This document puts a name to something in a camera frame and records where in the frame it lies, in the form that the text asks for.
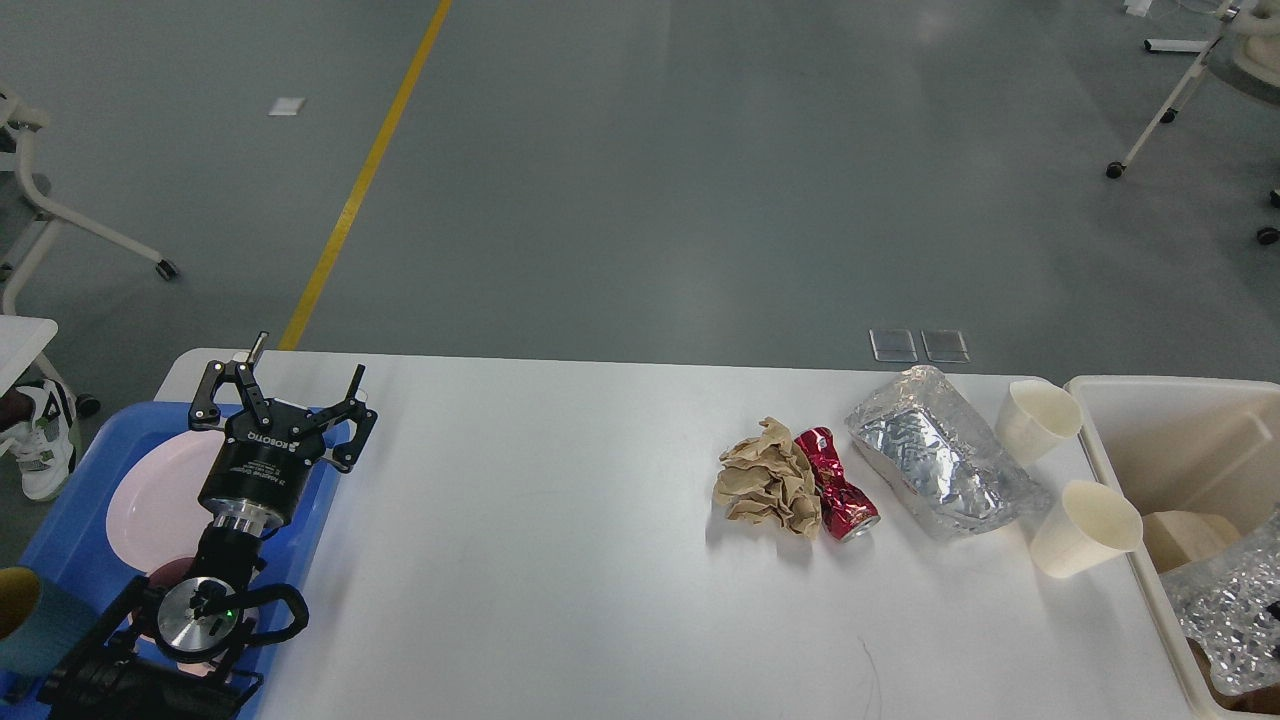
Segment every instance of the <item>pink plate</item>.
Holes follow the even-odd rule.
[[[125,564],[150,573],[196,555],[212,519],[196,496],[223,445],[220,432],[188,430],[146,454],[106,507],[106,539]]]

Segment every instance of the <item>white cup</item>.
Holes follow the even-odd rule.
[[[1075,437],[1082,424],[1080,405],[1071,393],[1044,380],[1015,380],[1000,406],[996,437],[1025,468]]]
[[[1142,544],[1142,515],[1119,492],[1073,480],[1032,539],[1032,560],[1046,575],[1069,578]]]

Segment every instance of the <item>red can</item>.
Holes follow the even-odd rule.
[[[879,511],[870,498],[845,479],[845,466],[836,455],[836,443],[829,429],[805,430],[795,442],[813,465],[822,498],[822,524],[827,527],[831,537],[849,542],[879,523]]]

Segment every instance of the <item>yellow floor line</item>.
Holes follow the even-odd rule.
[[[372,184],[374,176],[378,174],[378,167],[383,161],[383,155],[387,154],[392,136],[396,135],[396,126],[399,124],[404,106],[408,105],[408,99],[413,95],[413,86],[417,85],[417,78],[422,74],[422,65],[426,64],[426,56],[431,54],[431,46],[435,45],[435,38],[440,35],[440,26],[444,24],[444,18],[449,14],[452,4],[453,0],[440,0],[435,8],[431,24],[428,26],[426,35],[422,36],[417,53],[413,54],[413,61],[404,72],[404,79],[401,81],[399,90],[396,91],[396,100],[392,101],[387,117],[383,118],[383,127],[378,131],[378,137],[374,138],[374,146],[369,149],[365,165],[360,169],[360,176],[356,177],[356,184],[352,186],[351,195],[347,196],[347,204],[342,206],[342,214],[338,215],[333,232],[329,233],[329,242],[325,243],[324,251],[320,254],[320,261],[316,263],[315,270],[311,270],[311,279],[307,281],[307,287],[302,291],[302,297],[298,299],[298,306],[293,309],[293,316],[289,318],[289,325],[284,329],[284,337],[276,346],[278,350],[296,350],[298,347],[298,341],[302,340],[302,333],[307,329],[311,313],[315,311],[320,293],[324,292],[324,286],[329,281],[329,273],[333,272],[338,254],[342,252],[342,246],[347,242],[347,233],[351,232],[351,225],[356,222],[356,215],[360,214],[365,193],[369,192],[369,186]]]

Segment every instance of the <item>teal cup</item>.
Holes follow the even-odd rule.
[[[0,670],[47,675],[96,620],[88,603],[33,570],[0,569]]]

